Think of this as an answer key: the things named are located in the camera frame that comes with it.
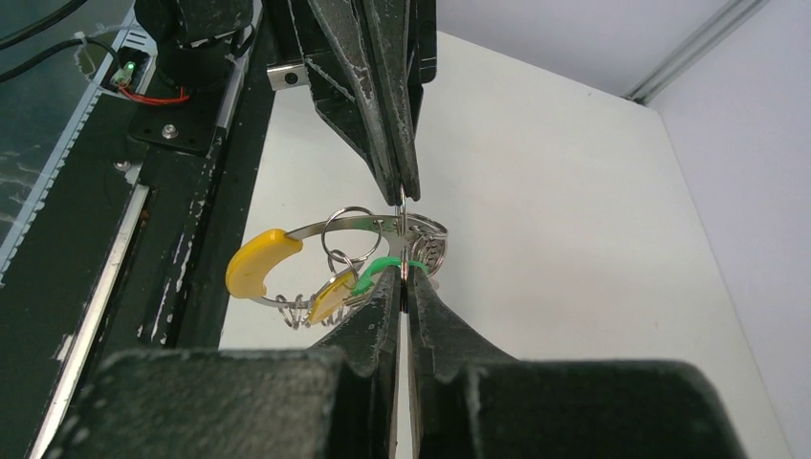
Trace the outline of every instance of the black cable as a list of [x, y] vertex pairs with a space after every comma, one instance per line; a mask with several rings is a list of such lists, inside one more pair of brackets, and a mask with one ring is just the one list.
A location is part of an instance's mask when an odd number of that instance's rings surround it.
[[113, 60], [115, 61], [116, 66], [119, 69], [121, 68], [121, 58], [119, 57], [119, 54], [116, 53], [116, 50], [114, 50], [112, 46], [108, 45], [107, 43], [103, 43], [101, 41], [98, 41], [95, 38], [85, 38], [84, 40], [74, 38], [72, 40], [66, 40], [66, 41], [63, 41], [61, 43], [57, 43], [54, 46], [52, 46], [51, 48], [48, 48], [47, 50], [43, 51], [42, 53], [40, 53], [38, 55], [35, 55], [34, 57], [32, 57], [32, 58], [28, 59], [27, 61], [23, 62], [22, 64], [18, 65], [17, 67], [14, 67], [13, 69], [11, 69], [9, 71], [7, 71], [7, 72], [5, 72], [3, 74], [0, 74], [0, 83], [5, 83], [6, 81], [8, 81], [8, 80], [10, 80], [10, 79], [12, 79], [14, 77], [19, 77], [20, 75], [22, 75], [22, 74], [28, 72], [30, 69], [34, 68], [37, 64], [41, 63], [43, 60], [47, 59], [48, 57], [51, 57], [52, 55], [55, 55], [56, 53], [58, 53], [58, 52], [60, 52], [62, 50], [67, 50], [68, 48], [73, 48], [74, 46], [81, 45], [82, 43], [84, 43], [84, 41], [87, 41], [88, 45], [96, 45], [96, 46], [101, 46], [101, 48], [104, 48], [104, 50], [113, 57]]
[[9, 33], [3, 38], [0, 38], [0, 50], [5, 50], [9, 46], [16, 45], [21, 41], [25, 41], [32, 36], [47, 30], [62, 19], [70, 16], [71, 13], [78, 10], [78, 7], [84, 5], [85, 3], [87, 3], [87, 0], [69, 0], [68, 3], [62, 6], [62, 8], [52, 12], [33, 24], [24, 27], [17, 32]]

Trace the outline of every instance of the white surface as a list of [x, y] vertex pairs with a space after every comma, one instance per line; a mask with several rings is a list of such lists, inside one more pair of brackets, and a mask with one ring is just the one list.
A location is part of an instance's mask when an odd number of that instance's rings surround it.
[[622, 96], [726, 2], [443, 0], [436, 8], [443, 32]]
[[774, 0], [654, 100], [797, 458], [811, 457], [811, 4]]
[[[448, 35], [439, 47], [417, 136], [423, 200], [410, 208], [449, 228], [443, 300], [519, 358], [692, 362], [751, 457], [788, 457], [656, 112]], [[304, 88], [277, 96], [247, 238], [342, 206], [385, 210], [365, 165], [308, 97]], [[293, 271], [272, 273], [269, 289], [320, 282]], [[324, 333], [286, 331], [277, 317], [234, 300], [221, 345], [305, 346]], [[402, 405], [400, 414], [403, 454]]]

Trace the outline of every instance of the metal bracket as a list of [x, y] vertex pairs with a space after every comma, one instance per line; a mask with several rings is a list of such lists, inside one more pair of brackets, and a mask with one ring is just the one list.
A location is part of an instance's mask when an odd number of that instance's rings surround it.
[[[142, 105], [130, 122], [129, 134], [139, 141], [205, 156], [217, 129], [217, 119], [227, 89], [228, 86], [222, 84], [209, 91], [195, 93], [187, 102], [175, 107]], [[160, 78], [153, 78], [147, 94], [170, 98], [177, 94], [176, 91]]]
[[304, 64], [288, 64], [268, 67], [268, 79], [274, 91], [304, 86], [310, 83]]

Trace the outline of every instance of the black wire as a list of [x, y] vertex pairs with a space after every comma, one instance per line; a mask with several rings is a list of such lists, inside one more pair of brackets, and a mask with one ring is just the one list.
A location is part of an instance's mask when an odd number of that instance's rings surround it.
[[74, 46], [78, 46], [82, 44], [84, 41], [87, 41], [88, 45], [96, 45], [101, 46], [104, 50], [109, 53], [113, 60], [115, 61], [116, 66], [120, 69], [121, 68], [121, 58], [119, 54], [116, 53], [116, 50], [113, 49], [112, 46], [108, 45], [107, 43], [101, 42], [96, 40], [95, 38], [85, 38], [84, 40], [80, 40], [78, 38], [74, 38], [72, 40], [66, 40], [61, 43], [57, 43], [51, 48], [43, 51], [42, 53], [35, 55], [34, 57], [28, 59], [27, 61], [23, 62], [22, 64], [14, 67], [13, 69], [0, 74], [0, 83], [5, 83], [6, 81], [14, 78], [19, 77], [20, 75], [28, 72], [30, 69], [34, 68], [37, 64], [41, 63], [43, 60], [55, 55], [56, 53], [67, 50], [68, 48], [73, 48]]
[[78, 10], [78, 7], [84, 5], [85, 3], [87, 3], [87, 0], [70, 0], [68, 3], [63, 5], [62, 8], [52, 12], [33, 24], [26, 26], [17, 32], [9, 33], [3, 38], [0, 38], [0, 50], [5, 50], [9, 46], [16, 45], [21, 41], [25, 41], [32, 36], [47, 30], [52, 25], [57, 24], [62, 19], [71, 15], [71, 13]]
[[[250, 24], [248, 27], [251, 28], [251, 34], [245, 38], [241, 38], [242, 43], [239, 43], [239, 40], [237, 39], [238, 37], [236, 36], [231, 39], [233, 41], [230, 43], [230, 53], [234, 56], [234, 58], [238, 59], [245, 55], [245, 52], [253, 43], [253, 37], [256, 35], [256, 30], [253, 28], [253, 24]], [[245, 31], [248, 29], [248, 27], [238, 33], [245, 36]]]

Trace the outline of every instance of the yellow key tag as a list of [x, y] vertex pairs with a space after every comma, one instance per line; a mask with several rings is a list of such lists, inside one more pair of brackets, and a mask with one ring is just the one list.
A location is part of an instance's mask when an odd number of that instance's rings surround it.
[[260, 298], [267, 293], [265, 277], [282, 260], [299, 253], [304, 243], [287, 237], [284, 229], [270, 229], [242, 246], [226, 269], [226, 287], [236, 298]]
[[315, 325], [332, 315], [343, 304], [344, 300], [352, 294], [355, 282], [355, 276], [348, 272], [340, 275], [334, 282], [321, 289], [313, 301], [313, 309], [308, 317], [310, 324]]

